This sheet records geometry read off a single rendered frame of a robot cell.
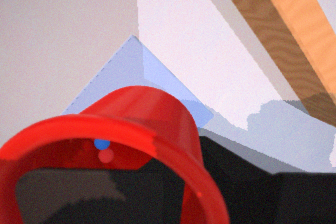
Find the red translucent cup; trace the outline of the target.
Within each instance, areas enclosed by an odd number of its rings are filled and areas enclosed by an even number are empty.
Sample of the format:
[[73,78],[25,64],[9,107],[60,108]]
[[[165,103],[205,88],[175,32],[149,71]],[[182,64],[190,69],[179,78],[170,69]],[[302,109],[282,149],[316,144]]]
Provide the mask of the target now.
[[[103,163],[94,140],[110,141]],[[137,170],[156,158],[184,181],[180,224],[229,224],[216,183],[204,168],[199,133],[189,110],[149,86],[110,92],[78,114],[39,121],[0,148],[0,224],[23,224],[18,179],[40,167]]]

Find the blue marble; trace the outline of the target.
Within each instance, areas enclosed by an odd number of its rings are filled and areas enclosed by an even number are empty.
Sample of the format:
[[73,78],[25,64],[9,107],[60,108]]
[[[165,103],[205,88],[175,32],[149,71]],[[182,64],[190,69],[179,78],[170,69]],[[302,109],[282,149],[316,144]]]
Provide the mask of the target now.
[[100,139],[94,140],[94,145],[99,150],[104,150],[108,148],[109,144],[110,144],[110,141],[107,141],[107,140],[100,140]]

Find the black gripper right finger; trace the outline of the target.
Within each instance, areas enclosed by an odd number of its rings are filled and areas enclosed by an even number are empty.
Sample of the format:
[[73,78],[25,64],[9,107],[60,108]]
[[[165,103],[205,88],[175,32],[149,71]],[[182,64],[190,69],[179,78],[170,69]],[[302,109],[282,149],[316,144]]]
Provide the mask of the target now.
[[302,216],[336,217],[336,173],[268,173],[207,136],[204,168],[219,188],[229,224],[294,224]]

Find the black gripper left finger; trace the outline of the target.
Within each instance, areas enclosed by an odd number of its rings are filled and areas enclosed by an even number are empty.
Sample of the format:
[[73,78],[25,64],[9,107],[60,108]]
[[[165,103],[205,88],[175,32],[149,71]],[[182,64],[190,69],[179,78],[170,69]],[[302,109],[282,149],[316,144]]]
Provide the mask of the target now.
[[23,224],[180,224],[184,188],[153,157],[137,170],[40,167],[15,195]]

